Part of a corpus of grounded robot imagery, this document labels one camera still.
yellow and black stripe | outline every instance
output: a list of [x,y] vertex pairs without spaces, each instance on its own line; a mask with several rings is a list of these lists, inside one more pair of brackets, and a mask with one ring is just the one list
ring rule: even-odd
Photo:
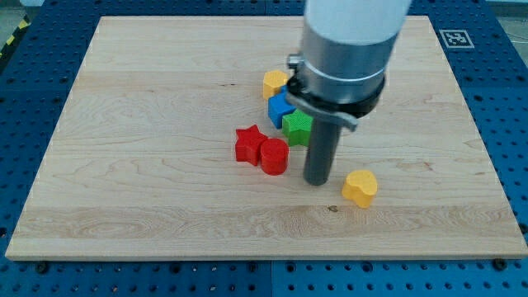
[[26,34],[30,25],[30,18],[25,15],[13,34],[11,34],[11,37],[7,39],[2,50],[0,50],[0,74],[2,74],[3,70],[6,68],[7,63],[11,59],[13,53],[15,53],[15,49],[20,44],[22,37]]

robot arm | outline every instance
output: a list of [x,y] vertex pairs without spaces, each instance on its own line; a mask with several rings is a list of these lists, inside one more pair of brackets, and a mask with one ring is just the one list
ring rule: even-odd
[[412,0],[307,0],[287,100],[313,117],[304,179],[326,182],[341,128],[374,109]]

blue block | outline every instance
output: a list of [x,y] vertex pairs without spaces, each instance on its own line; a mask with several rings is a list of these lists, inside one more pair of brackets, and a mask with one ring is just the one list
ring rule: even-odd
[[294,111],[295,106],[286,102],[286,92],[270,97],[270,100],[267,101],[267,115],[277,129],[282,128],[282,117]]

black cylinder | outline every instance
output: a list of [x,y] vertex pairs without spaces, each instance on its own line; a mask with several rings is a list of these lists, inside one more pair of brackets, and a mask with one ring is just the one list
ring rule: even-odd
[[341,128],[340,125],[313,119],[304,163],[304,179],[309,184],[321,186],[327,182],[337,142],[341,136]]

red block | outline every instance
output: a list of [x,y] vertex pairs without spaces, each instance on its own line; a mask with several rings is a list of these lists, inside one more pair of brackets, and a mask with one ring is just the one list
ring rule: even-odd
[[269,175],[279,175],[288,167],[290,148],[282,139],[268,139],[261,145],[262,171]]
[[247,129],[237,129],[237,136],[238,140],[234,146],[237,161],[249,162],[253,166],[258,165],[261,144],[267,139],[267,136],[258,130],[257,125]]

